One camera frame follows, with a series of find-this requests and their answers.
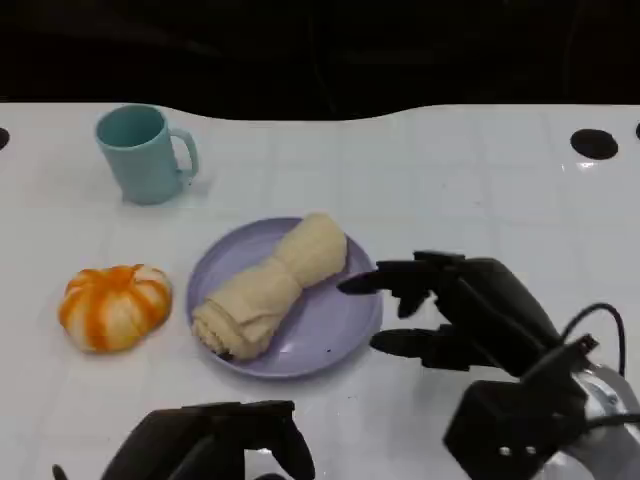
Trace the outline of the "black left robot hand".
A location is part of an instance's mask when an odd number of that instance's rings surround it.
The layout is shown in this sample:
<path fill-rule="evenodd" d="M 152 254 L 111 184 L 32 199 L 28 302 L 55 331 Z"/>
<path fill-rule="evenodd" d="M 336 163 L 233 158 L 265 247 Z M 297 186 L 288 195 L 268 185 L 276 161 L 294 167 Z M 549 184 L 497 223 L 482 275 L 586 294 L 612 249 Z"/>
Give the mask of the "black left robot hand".
<path fill-rule="evenodd" d="M 104 479 L 243 479 L 245 452 L 266 449 L 292 479 L 316 475 L 290 400 L 154 410 L 130 432 Z"/>

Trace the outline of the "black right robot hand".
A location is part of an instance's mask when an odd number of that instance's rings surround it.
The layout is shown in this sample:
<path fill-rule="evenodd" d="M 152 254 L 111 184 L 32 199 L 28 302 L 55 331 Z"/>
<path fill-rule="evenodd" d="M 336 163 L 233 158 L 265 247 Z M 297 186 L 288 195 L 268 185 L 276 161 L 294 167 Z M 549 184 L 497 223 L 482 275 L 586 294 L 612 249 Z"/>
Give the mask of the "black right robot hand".
<path fill-rule="evenodd" d="M 379 352 L 416 358 L 426 368 L 486 366 L 519 378 L 561 343 L 540 303 L 494 258 L 417 251 L 411 260 L 379 261 L 375 270 L 342 281 L 338 289 L 346 295 L 387 290 L 399 301 L 399 318 L 433 300 L 445 324 L 435 330 L 384 330 L 369 342 Z"/>

